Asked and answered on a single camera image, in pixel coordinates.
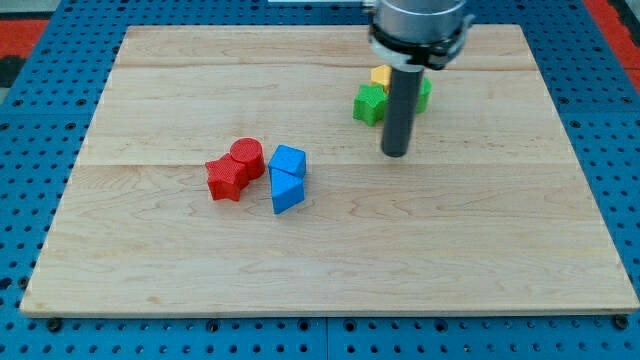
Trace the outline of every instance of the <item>blue block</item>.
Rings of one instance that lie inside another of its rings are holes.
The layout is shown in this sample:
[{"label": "blue block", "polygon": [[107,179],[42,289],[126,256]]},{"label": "blue block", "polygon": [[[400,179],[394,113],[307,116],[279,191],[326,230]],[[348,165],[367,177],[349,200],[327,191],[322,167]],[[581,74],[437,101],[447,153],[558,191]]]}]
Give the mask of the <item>blue block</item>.
[{"label": "blue block", "polygon": [[302,178],[307,173],[306,163],[307,156],[304,151],[287,145],[278,145],[269,161],[269,173],[273,169],[278,169]]},{"label": "blue block", "polygon": [[295,204],[304,201],[304,184],[300,177],[278,169],[270,171],[271,201],[273,212],[277,215]]}]

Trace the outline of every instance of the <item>wooden board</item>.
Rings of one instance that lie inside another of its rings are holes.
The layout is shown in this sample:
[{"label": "wooden board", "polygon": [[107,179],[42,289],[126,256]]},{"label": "wooden board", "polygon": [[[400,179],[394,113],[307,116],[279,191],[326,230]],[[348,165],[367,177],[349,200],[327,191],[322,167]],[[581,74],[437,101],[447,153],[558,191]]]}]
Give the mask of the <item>wooden board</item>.
[{"label": "wooden board", "polygon": [[[626,313],[638,299],[521,30],[475,26],[410,153],[351,118],[364,27],[132,27],[21,304],[29,316]],[[238,137],[307,151],[213,202]]]}]

